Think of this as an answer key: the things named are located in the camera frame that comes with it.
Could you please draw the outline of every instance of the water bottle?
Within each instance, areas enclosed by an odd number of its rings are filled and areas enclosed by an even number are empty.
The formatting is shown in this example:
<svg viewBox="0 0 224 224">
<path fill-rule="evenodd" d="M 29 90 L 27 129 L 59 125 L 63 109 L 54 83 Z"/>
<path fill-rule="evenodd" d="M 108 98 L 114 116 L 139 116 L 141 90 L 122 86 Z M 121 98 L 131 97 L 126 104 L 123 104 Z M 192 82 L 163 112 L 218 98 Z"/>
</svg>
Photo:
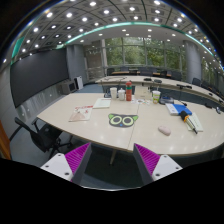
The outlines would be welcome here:
<svg viewBox="0 0 224 224">
<path fill-rule="evenodd" d="M 132 83 L 131 81 L 126 82 L 126 101 L 131 101 L 132 98 Z"/>
</svg>

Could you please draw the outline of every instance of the glass wall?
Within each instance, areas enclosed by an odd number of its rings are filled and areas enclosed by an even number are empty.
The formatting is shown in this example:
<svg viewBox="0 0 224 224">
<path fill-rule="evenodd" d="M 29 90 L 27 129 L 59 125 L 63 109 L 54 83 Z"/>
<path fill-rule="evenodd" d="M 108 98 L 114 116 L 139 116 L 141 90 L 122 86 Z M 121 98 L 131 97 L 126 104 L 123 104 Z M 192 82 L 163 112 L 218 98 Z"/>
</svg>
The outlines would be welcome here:
<svg viewBox="0 0 224 224">
<path fill-rule="evenodd" d="M 178 71 L 186 81 L 187 62 L 184 45 L 161 40 L 124 37 L 95 41 L 85 46 L 89 81 L 104 77 L 107 68 L 119 71 L 120 67 L 155 67 L 162 70 Z M 214 69 L 203 59 L 202 79 L 215 85 Z"/>
</svg>

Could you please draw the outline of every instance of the black chair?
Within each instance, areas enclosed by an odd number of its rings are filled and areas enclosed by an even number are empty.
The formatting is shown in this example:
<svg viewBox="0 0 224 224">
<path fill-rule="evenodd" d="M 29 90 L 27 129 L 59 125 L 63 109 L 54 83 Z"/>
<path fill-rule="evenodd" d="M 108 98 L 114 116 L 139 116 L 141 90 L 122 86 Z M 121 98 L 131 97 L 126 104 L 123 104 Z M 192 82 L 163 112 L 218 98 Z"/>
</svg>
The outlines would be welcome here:
<svg viewBox="0 0 224 224">
<path fill-rule="evenodd" d="M 171 79 L 181 81 L 182 75 L 180 72 L 172 71 Z"/>
<path fill-rule="evenodd" d="M 108 68 L 107 69 L 107 76 L 111 76 L 111 74 L 115 71 L 114 68 Z"/>
<path fill-rule="evenodd" d="M 38 118 L 36 118 L 32 124 L 34 124 L 37 133 L 32 131 L 25 123 L 23 123 L 19 118 L 15 117 L 15 122 L 20 125 L 21 127 L 25 128 L 27 131 L 30 132 L 31 139 L 33 143 L 44 153 L 46 151 L 49 151 L 50 148 L 52 148 L 51 154 L 49 156 L 49 159 L 52 157 L 55 151 L 59 151 L 59 147 L 68 145 L 71 146 L 71 142 L 66 144 L 60 144 L 61 139 L 59 138 L 59 135 L 62 133 L 62 131 L 52 127 L 49 124 L 45 124 L 40 130 L 37 127 Z"/>
<path fill-rule="evenodd" d="M 120 71 L 129 71 L 129 67 L 126 66 L 120 67 Z"/>
<path fill-rule="evenodd" d="M 140 75 L 142 76 L 150 76 L 152 77 L 153 76 L 153 72 L 148 70 L 148 69 L 145 69 L 145 70 L 140 70 Z"/>
<path fill-rule="evenodd" d="M 159 78 L 166 78 L 167 71 L 161 71 Z"/>
<path fill-rule="evenodd" d="M 193 78 L 192 84 L 195 85 L 195 86 L 201 87 L 201 80 L 197 79 L 197 78 Z"/>
<path fill-rule="evenodd" d="M 202 83 L 201 83 L 201 88 L 208 90 L 208 86 L 209 86 L 208 82 L 203 80 Z"/>
</svg>

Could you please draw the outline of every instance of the notebook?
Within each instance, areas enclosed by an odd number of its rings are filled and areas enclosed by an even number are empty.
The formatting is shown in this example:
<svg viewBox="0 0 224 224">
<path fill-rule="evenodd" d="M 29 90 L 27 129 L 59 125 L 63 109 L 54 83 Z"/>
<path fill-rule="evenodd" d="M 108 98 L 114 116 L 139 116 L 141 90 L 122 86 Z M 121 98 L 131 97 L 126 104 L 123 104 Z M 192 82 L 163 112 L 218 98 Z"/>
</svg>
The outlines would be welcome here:
<svg viewBox="0 0 224 224">
<path fill-rule="evenodd" d="M 111 98 L 99 98 L 95 102 L 93 109 L 96 108 L 109 108 L 110 107 Z"/>
<path fill-rule="evenodd" d="M 201 122 L 199 121 L 196 113 L 193 113 L 192 116 L 189 116 L 189 119 L 194 124 L 194 126 L 195 126 L 195 128 L 196 128 L 197 131 L 203 131 L 203 127 L 202 127 Z M 187 129 L 189 131 L 192 131 L 192 129 L 190 128 L 190 126 L 188 124 L 187 124 Z"/>
<path fill-rule="evenodd" d="M 171 115 L 180 115 L 181 111 L 185 111 L 188 115 L 192 115 L 192 112 L 184 105 L 180 104 L 165 104 Z"/>
</svg>

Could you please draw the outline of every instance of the blue object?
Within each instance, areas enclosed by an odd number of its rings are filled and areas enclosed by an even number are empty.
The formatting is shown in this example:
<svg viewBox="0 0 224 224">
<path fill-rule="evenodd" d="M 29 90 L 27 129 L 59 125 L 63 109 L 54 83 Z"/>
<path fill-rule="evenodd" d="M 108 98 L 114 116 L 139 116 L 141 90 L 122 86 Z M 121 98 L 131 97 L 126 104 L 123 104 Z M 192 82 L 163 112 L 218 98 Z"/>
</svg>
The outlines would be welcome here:
<svg viewBox="0 0 224 224">
<path fill-rule="evenodd" d="M 185 111 L 188 115 L 192 115 L 192 112 L 185 107 L 184 105 L 180 105 L 180 104 L 173 104 L 173 106 L 176 108 L 178 115 L 180 115 L 181 111 Z"/>
</svg>

